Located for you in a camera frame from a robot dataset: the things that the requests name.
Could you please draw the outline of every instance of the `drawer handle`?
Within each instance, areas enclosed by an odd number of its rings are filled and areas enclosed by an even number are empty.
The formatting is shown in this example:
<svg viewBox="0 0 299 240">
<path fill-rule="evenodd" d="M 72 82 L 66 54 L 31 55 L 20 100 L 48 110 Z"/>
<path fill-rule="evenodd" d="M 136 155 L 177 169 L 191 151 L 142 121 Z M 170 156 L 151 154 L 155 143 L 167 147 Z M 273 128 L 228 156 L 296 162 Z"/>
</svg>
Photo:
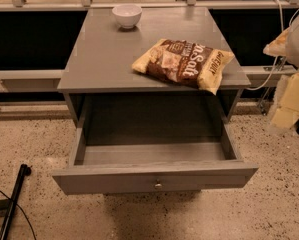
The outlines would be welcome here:
<svg viewBox="0 0 299 240">
<path fill-rule="evenodd" d="M 155 184 L 155 189 L 162 189 L 162 184 L 160 183 L 160 180 L 157 180 L 156 181 L 156 184 Z"/>
</svg>

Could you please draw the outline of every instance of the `gray table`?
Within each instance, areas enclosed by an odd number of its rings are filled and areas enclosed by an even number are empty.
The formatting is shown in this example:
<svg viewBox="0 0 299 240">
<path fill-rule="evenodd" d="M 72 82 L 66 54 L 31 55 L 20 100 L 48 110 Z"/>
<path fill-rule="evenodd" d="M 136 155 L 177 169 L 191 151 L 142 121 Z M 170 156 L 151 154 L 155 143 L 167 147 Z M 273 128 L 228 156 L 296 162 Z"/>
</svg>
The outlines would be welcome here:
<svg viewBox="0 0 299 240">
<path fill-rule="evenodd" d="M 256 171 L 227 125 L 250 84 L 238 61 L 217 96 L 133 72 L 160 38 L 230 50 L 206 8 L 144 8 L 128 31 L 111 9 L 89 10 L 58 86 L 77 125 L 69 167 L 53 173 L 65 193 L 242 187 Z"/>
</svg>

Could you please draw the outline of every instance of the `open drawer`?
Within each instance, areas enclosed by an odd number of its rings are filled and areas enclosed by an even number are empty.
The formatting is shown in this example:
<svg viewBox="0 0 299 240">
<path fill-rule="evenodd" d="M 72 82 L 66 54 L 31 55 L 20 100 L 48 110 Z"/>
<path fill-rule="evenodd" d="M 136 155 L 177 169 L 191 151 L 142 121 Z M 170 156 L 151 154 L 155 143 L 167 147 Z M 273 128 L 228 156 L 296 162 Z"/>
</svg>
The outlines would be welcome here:
<svg viewBox="0 0 299 240">
<path fill-rule="evenodd" d="M 245 163 L 204 92 L 85 95 L 69 167 L 53 172 L 66 194 L 243 187 Z"/>
</svg>

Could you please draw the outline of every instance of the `black pole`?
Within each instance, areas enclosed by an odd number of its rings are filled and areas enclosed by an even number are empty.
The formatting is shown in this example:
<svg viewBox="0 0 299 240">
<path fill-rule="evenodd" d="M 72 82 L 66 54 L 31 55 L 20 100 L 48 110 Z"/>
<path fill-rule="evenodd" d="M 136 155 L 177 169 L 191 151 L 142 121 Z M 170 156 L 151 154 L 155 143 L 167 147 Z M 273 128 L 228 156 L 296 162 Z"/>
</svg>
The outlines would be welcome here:
<svg viewBox="0 0 299 240">
<path fill-rule="evenodd" d="M 6 211 L 6 215 L 1 227 L 0 231 L 0 240 L 6 240 L 8 237 L 9 229 L 11 226 L 11 222 L 13 219 L 13 215 L 15 212 L 15 208 L 17 206 L 18 198 L 20 195 L 22 183 L 24 181 L 24 178 L 26 175 L 30 175 L 31 170 L 30 167 L 28 167 L 26 164 L 22 164 L 19 169 L 18 177 L 15 183 L 15 186 L 13 188 L 12 196 L 9 200 L 8 209 Z"/>
</svg>

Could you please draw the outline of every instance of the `drawer front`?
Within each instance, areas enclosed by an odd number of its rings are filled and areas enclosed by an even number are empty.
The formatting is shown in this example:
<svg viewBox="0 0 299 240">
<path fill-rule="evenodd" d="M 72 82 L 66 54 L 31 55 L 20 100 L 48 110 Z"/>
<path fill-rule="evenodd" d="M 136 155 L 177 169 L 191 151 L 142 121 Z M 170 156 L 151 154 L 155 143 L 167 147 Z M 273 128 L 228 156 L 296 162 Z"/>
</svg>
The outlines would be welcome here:
<svg viewBox="0 0 299 240">
<path fill-rule="evenodd" d="M 243 187 L 255 169 L 234 169 L 190 173 L 98 175 L 92 169 L 54 172 L 53 178 L 68 195 L 91 193 L 132 193 L 186 191 L 205 188 Z"/>
</svg>

